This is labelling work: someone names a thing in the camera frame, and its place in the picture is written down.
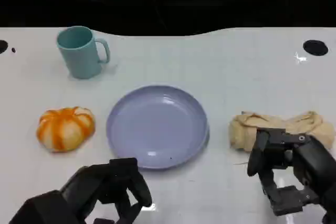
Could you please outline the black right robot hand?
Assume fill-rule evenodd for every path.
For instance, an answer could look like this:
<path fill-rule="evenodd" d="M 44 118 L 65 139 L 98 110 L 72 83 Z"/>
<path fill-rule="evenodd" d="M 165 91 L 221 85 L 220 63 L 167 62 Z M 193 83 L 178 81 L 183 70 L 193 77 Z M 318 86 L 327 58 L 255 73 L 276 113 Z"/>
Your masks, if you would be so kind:
<path fill-rule="evenodd" d="M 288 167 L 293 168 L 302 190 L 276 185 L 273 171 Z M 335 223 L 335 159 L 314 136 L 258 128 L 247 174 L 259 176 L 275 216 L 301 212 L 304 206 L 315 204 L 326 211 L 322 223 Z"/>

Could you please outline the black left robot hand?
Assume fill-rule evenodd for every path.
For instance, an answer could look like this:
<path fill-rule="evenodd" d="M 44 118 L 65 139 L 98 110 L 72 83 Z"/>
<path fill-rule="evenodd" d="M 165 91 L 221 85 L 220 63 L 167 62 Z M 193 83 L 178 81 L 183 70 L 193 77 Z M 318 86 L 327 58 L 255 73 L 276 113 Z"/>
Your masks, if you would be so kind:
<path fill-rule="evenodd" d="M 117 223 L 133 223 L 153 203 L 136 158 L 84 166 L 60 190 L 24 202 L 11 223 L 85 223 L 97 202 L 114 204 Z"/>

